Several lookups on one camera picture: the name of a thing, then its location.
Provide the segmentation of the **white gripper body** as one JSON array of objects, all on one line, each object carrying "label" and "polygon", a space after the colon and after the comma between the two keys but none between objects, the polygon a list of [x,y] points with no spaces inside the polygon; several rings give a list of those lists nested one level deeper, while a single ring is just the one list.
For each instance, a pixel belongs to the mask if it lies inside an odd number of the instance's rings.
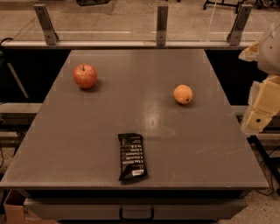
[{"label": "white gripper body", "polygon": [[257,57],[258,68],[267,74],[280,74],[280,22],[274,22],[263,34]]}]

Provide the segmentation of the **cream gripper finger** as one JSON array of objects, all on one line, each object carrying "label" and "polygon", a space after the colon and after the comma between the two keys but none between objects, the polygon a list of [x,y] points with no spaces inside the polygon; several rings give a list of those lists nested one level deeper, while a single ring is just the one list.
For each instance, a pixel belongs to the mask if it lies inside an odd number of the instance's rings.
[{"label": "cream gripper finger", "polygon": [[257,61],[259,45],[260,40],[258,39],[239,54],[239,59],[247,62]]},{"label": "cream gripper finger", "polygon": [[248,96],[248,106],[241,120],[241,131],[254,135],[280,112],[280,76],[269,75],[262,82],[254,81]]}]

